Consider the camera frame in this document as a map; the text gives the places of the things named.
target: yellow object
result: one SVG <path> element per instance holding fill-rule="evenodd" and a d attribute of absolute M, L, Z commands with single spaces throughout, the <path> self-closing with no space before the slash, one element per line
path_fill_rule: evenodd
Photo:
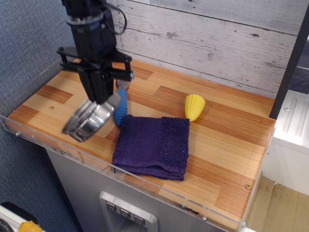
<path fill-rule="evenodd" d="M 205 106 L 205 100 L 197 95 L 190 94 L 185 98 L 184 112 L 185 117 L 190 119 L 190 122 L 193 122 L 198 118 L 202 113 Z"/>
<path fill-rule="evenodd" d="M 43 230 L 33 221 L 25 221 L 20 224 L 18 232 L 43 232 Z"/>

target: button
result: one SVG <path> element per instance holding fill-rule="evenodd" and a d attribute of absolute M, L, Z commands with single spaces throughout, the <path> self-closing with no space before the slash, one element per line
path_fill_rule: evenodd
<path fill-rule="evenodd" d="M 116 211 L 116 206 L 113 205 L 112 203 L 106 202 L 107 208 L 109 208 L 112 211 Z"/>
<path fill-rule="evenodd" d="M 145 220 L 140 218 L 140 217 L 138 217 L 138 216 L 136 216 L 136 215 L 134 215 L 134 220 L 135 220 L 135 222 L 137 222 L 138 224 L 140 224 L 142 226 L 145 225 Z"/>
<path fill-rule="evenodd" d="M 130 213 L 127 210 L 124 210 L 124 209 L 120 208 L 120 213 L 124 217 L 131 218 L 131 215 L 130 215 Z"/>

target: cable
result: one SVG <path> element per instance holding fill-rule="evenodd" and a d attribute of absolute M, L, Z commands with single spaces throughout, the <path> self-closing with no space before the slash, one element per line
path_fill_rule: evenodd
<path fill-rule="evenodd" d="M 124 33 L 125 30 L 126 30 L 126 26 L 127 26 L 127 20 L 126 20 L 125 13 L 121 9 L 119 9 L 118 7 L 111 5 L 109 3 L 104 3 L 103 6 L 119 11 L 120 13 L 122 13 L 122 15 L 124 16 L 124 19 L 125 19 L 125 26 L 124 26 L 124 29 L 121 32 L 115 31 L 108 23 L 105 23 L 105 26 L 108 28 L 108 30 L 110 30 L 112 33 L 114 33 L 116 35 L 121 35 L 122 33 Z"/>

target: wooden countertop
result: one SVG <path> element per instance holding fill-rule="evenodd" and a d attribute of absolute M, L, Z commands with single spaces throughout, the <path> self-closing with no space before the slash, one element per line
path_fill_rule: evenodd
<path fill-rule="evenodd" d="M 127 90 L 129 114 L 185 117 L 187 95 L 198 94 L 206 101 L 202 114 L 190 126 L 185 180 L 143 176 L 168 191 L 155 187 L 150 190 L 176 202 L 176 207 L 186 204 L 183 210 L 197 217 L 207 216 L 222 228 L 237 230 L 238 225 L 225 217 L 242 222 L 252 192 L 245 186 L 255 184 L 275 125 L 275 120 L 268 118 L 273 100 L 140 61 L 133 61 L 131 66 L 136 79 Z M 124 68 L 118 63 L 114 67 Z M 68 145 L 71 149 L 66 146 L 66 152 L 79 159 L 95 163 L 93 156 L 111 163 L 120 131 L 113 119 L 83 143 L 61 133 L 85 99 L 78 74 L 62 71 L 9 116 L 20 124 L 10 120 L 7 124 L 14 131 L 32 136 L 32 140 L 59 149 Z"/>

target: purple cloth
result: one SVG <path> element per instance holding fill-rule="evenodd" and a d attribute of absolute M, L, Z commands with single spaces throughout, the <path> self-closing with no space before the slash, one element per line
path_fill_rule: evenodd
<path fill-rule="evenodd" d="M 127 115 L 112 163 L 134 174 L 184 180 L 189 129 L 189 119 Z"/>

